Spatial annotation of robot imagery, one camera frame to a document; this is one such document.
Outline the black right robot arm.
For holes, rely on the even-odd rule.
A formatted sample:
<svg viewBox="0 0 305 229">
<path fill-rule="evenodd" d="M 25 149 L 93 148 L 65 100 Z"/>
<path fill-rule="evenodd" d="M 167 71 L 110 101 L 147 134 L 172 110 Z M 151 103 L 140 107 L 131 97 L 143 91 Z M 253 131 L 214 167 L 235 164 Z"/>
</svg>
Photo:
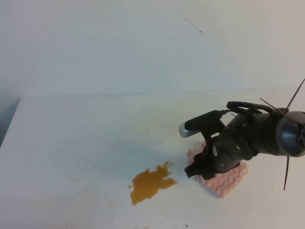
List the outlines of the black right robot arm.
<svg viewBox="0 0 305 229">
<path fill-rule="evenodd" d="M 305 154 L 305 114 L 239 113 L 225 125 L 226 110 L 211 111 L 182 124 L 182 137 L 201 133 L 205 147 L 185 168 L 188 177 L 209 180 L 258 154 L 301 157 Z"/>
</svg>

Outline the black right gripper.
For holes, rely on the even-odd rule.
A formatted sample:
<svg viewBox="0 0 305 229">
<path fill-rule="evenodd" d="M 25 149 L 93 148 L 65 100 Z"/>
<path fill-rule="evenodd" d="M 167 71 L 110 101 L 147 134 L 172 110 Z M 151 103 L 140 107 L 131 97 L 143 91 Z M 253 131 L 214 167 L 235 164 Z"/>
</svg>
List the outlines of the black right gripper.
<svg viewBox="0 0 305 229">
<path fill-rule="evenodd" d="M 242 160 L 251 160 L 257 155 L 257 150 L 250 144 L 248 139 L 249 123 L 246 118 L 238 114 L 221 131 L 215 140 L 207 143 L 208 155 L 214 155 L 214 161 L 209 164 L 214 167 L 215 173 L 224 173 L 239 165 Z M 184 171 L 188 178 L 201 175 L 202 163 L 193 161 Z M 214 173 L 203 173 L 204 180 L 215 177 Z"/>
</svg>

